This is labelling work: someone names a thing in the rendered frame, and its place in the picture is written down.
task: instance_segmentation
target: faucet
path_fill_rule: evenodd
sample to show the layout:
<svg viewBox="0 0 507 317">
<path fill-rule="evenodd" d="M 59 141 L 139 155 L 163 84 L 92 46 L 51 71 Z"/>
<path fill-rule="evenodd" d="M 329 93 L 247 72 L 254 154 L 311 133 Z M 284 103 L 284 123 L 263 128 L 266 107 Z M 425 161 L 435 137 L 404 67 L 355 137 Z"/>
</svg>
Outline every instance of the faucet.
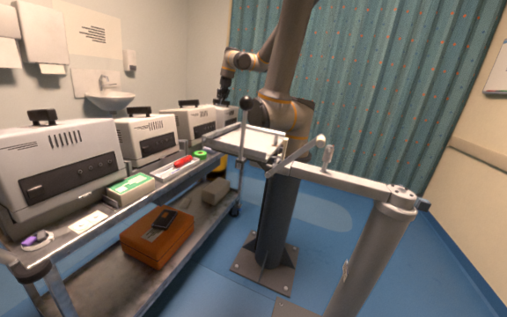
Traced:
<svg viewBox="0 0 507 317">
<path fill-rule="evenodd" d="M 108 87 L 116 86 L 116 84 L 105 84 L 105 83 L 108 83 L 108 82 L 109 82 L 109 76 L 101 75 L 101 77 L 99 77 L 99 89 L 101 91 L 103 91 L 103 89 L 107 89 Z"/>
</svg>

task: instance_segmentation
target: purple object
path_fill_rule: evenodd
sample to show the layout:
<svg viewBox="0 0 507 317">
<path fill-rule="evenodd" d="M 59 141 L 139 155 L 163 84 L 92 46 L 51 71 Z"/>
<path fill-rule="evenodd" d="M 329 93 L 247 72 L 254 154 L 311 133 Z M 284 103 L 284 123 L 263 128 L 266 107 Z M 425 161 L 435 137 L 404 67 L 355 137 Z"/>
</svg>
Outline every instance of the purple object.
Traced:
<svg viewBox="0 0 507 317">
<path fill-rule="evenodd" d="M 21 246 L 30 247 L 34 242 L 36 242 L 36 236 L 30 236 L 21 242 Z"/>
</svg>

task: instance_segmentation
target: orange-brown case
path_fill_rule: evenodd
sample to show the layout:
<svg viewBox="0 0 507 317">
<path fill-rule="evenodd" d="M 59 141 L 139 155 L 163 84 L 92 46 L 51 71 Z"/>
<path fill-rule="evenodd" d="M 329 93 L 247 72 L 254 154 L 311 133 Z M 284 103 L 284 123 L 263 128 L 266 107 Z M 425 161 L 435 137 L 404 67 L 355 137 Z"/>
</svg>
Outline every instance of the orange-brown case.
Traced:
<svg viewBox="0 0 507 317">
<path fill-rule="evenodd" d="M 172 224 L 153 242 L 144 239 L 143 236 L 151 229 L 151 224 L 166 209 L 177 211 Z M 193 216 L 168 206 L 156 207 L 121 232 L 122 251 L 154 269 L 162 269 L 194 229 Z"/>
</svg>

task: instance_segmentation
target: white machine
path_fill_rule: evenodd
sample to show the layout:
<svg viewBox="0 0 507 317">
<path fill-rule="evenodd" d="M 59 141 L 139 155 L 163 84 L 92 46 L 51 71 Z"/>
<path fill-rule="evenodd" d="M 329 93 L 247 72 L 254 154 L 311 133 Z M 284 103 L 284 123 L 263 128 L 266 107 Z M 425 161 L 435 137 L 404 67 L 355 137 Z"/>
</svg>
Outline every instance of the white machine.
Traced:
<svg viewBox="0 0 507 317">
<path fill-rule="evenodd" d="M 238 122 L 239 108 L 236 106 L 230 106 L 229 102 L 225 103 L 222 106 L 213 105 L 217 111 L 217 129 L 221 129 Z"/>
<path fill-rule="evenodd" d="M 97 202 L 126 177 L 112 119 L 56 122 L 54 109 L 28 116 L 32 126 L 0 130 L 0 228 L 12 240 Z"/>
<path fill-rule="evenodd" d="M 141 167 L 179 151 L 173 114 L 152 114 L 150 107 L 128 107 L 129 118 L 115 119 L 122 156 Z M 145 116 L 134 117 L 134 114 Z"/>
<path fill-rule="evenodd" d="M 179 109 L 160 110 L 161 114 L 175 114 L 177 133 L 181 139 L 193 141 L 217 129 L 214 106 L 200 106 L 199 100 L 180 100 Z"/>
</svg>

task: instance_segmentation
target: blue baseboard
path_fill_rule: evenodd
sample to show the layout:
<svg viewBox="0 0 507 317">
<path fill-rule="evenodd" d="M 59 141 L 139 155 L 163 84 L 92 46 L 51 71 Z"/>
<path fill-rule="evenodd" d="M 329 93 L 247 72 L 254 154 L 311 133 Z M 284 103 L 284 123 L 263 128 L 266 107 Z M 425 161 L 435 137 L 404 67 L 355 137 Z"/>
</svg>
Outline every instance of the blue baseboard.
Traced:
<svg viewBox="0 0 507 317">
<path fill-rule="evenodd" d="M 503 301 L 496 295 L 492 287 L 486 282 L 484 277 L 482 277 L 481 273 L 474 267 L 474 265 L 467 259 L 467 256 L 461 251 L 461 249 L 457 246 L 455 241 L 451 239 L 449 234 L 445 232 L 444 228 L 438 223 L 438 221 L 431 215 L 429 212 L 420 211 L 428 220 L 431 227 L 436 231 L 437 235 L 441 240 L 449 247 L 449 250 L 455 255 L 459 264 L 463 267 L 465 272 L 471 277 L 473 283 L 476 284 L 479 291 L 482 293 L 484 298 L 488 301 L 488 303 L 492 306 L 494 311 L 500 317 L 507 317 L 507 307 L 503 303 Z"/>
</svg>

